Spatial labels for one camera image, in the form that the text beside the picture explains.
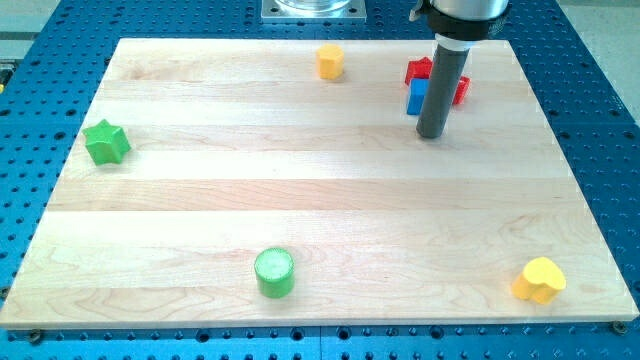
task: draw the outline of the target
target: blue block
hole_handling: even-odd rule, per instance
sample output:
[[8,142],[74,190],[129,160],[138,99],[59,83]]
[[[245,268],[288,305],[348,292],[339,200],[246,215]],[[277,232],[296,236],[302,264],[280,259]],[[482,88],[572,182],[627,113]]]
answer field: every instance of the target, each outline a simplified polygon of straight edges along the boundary
[[429,80],[427,79],[411,79],[409,85],[409,95],[407,96],[407,114],[420,115],[424,96],[427,94]]

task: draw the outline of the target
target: plastic toy block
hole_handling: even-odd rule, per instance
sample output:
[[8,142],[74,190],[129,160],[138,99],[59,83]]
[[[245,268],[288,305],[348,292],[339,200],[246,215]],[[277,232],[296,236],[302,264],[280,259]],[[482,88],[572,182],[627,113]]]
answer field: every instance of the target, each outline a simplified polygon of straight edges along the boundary
[[562,270],[546,257],[531,260],[511,285],[511,292],[522,300],[549,304],[567,287]]
[[281,298],[293,289],[293,258],[286,250],[269,248],[261,252],[254,268],[262,295]]
[[113,126],[107,120],[82,130],[82,133],[87,138],[85,147],[96,165],[120,164],[124,154],[131,150],[122,127]]
[[460,77],[460,81],[458,81],[458,88],[456,89],[456,94],[453,97],[453,105],[462,104],[464,101],[464,96],[467,94],[467,90],[469,90],[469,85],[471,84],[471,79],[466,76]]
[[316,51],[316,64],[320,78],[333,80],[342,75],[344,52],[335,44],[322,45]]
[[409,85],[409,94],[407,95],[407,114],[419,115],[422,109],[422,102],[427,94],[429,80],[427,79],[411,79]]
[[407,75],[404,77],[404,83],[409,85],[411,79],[428,79],[431,75],[433,62],[428,57],[420,60],[409,61],[407,66]]

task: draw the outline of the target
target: red block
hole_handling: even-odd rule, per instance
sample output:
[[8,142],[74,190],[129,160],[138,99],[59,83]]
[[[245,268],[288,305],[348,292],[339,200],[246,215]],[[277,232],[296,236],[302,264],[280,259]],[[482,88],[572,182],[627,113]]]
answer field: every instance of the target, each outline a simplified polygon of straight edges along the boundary
[[456,95],[453,97],[453,105],[462,104],[464,100],[464,96],[467,94],[467,90],[469,90],[469,85],[471,84],[471,79],[466,76],[462,76],[460,81],[458,81],[458,88],[456,89]]
[[428,57],[416,61],[409,61],[404,83],[409,85],[411,79],[428,79],[431,74],[431,67],[433,67],[433,62]]

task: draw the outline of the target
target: wooden tabletop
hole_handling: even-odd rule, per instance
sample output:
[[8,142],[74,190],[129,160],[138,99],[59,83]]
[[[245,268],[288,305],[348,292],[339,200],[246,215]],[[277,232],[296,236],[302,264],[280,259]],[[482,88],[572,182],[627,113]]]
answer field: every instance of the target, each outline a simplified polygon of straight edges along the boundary
[[[0,325],[168,328],[630,320],[636,305],[507,42],[481,42],[465,103],[423,140],[409,60],[431,41],[121,40],[83,127],[122,126],[121,165],[79,135]],[[279,246],[293,291],[253,262]],[[564,271],[547,306],[510,284]]]

